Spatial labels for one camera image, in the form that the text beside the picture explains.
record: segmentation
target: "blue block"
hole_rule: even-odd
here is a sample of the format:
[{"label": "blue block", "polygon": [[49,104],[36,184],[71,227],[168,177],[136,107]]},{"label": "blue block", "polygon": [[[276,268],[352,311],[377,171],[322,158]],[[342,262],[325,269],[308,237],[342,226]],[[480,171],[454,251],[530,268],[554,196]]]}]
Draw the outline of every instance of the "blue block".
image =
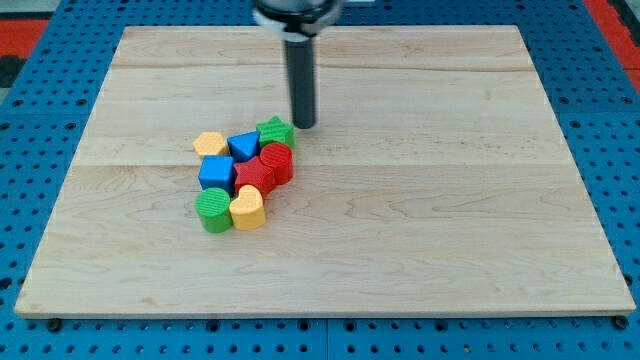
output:
[{"label": "blue block", "polygon": [[234,194],[235,172],[231,156],[207,155],[202,159],[198,180],[202,190],[217,187],[224,189],[229,196]]},{"label": "blue block", "polygon": [[235,160],[235,162],[246,162],[251,160],[252,157],[257,156],[260,151],[259,139],[259,131],[252,131],[227,138],[229,152],[231,156],[233,156],[233,160]]}]

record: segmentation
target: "wooden cutting board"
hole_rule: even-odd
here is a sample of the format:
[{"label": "wooden cutting board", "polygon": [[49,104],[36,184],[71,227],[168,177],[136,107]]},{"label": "wooden cutting board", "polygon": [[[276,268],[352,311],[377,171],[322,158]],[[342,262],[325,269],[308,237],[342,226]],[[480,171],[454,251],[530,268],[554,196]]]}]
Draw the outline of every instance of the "wooden cutting board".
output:
[{"label": "wooden cutting board", "polygon": [[635,308],[510,26],[333,27],[319,123],[255,231],[194,212],[203,131],[289,119],[254,27],[129,28],[16,311],[29,318],[501,317]]}]

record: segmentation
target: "yellow block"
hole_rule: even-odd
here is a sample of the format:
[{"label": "yellow block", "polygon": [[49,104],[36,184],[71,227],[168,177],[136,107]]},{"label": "yellow block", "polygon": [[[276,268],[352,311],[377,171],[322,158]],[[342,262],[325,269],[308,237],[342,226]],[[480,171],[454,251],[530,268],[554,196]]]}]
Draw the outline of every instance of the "yellow block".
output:
[{"label": "yellow block", "polygon": [[227,138],[219,132],[203,132],[193,142],[193,149],[200,159],[205,155],[229,155]]},{"label": "yellow block", "polygon": [[233,219],[233,226],[238,230],[253,230],[267,222],[262,195],[252,185],[240,188],[238,197],[229,205],[229,211]]}]

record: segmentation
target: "toy block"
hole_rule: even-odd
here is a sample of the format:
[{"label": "toy block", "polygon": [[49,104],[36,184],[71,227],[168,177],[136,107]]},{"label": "toy block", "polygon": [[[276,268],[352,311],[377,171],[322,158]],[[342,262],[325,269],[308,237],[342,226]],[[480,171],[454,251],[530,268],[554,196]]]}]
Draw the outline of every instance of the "toy block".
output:
[{"label": "toy block", "polygon": [[193,149],[200,159],[206,155],[229,155],[227,139],[219,132],[203,132],[193,142]]},{"label": "toy block", "polygon": [[234,193],[233,158],[231,156],[207,155],[202,159],[198,180],[202,190],[217,187],[229,196]]},{"label": "toy block", "polygon": [[283,123],[277,116],[272,117],[271,120],[267,122],[259,123],[256,129],[260,132],[261,148],[272,142],[286,144],[292,149],[296,144],[293,126]]},{"label": "toy block", "polygon": [[220,188],[209,188],[201,192],[196,198],[196,212],[200,217],[202,227],[208,232],[221,233],[233,225],[229,211],[231,198]]},{"label": "toy block", "polygon": [[252,157],[257,156],[260,152],[259,131],[236,135],[227,138],[229,144],[229,153],[233,156],[235,162],[247,162]]},{"label": "toy block", "polygon": [[273,169],[276,184],[284,185],[293,178],[293,152],[282,143],[271,143],[262,148],[260,161]]},{"label": "toy block", "polygon": [[247,162],[235,164],[234,168],[237,174],[236,192],[245,185],[253,185],[260,191],[262,198],[266,199],[276,187],[273,169],[264,165],[257,156]]},{"label": "toy block", "polygon": [[238,230],[253,230],[267,222],[262,194],[252,185],[245,185],[238,190],[238,197],[229,205],[229,212],[233,226]]}]

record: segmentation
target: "blue table surface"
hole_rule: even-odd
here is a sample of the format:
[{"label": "blue table surface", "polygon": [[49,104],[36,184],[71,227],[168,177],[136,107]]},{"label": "blue table surface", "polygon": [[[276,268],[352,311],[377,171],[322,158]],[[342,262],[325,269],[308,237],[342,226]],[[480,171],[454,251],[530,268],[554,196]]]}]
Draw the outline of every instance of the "blue table surface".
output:
[{"label": "blue table surface", "polygon": [[[249,0],[60,4],[0,108],[0,359],[640,358],[638,312],[554,319],[17,317],[13,305],[20,285],[124,27],[249,25],[250,10]],[[347,9],[338,25],[419,24],[519,26],[637,298],[640,98],[582,2],[378,0],[373,7]]]}]

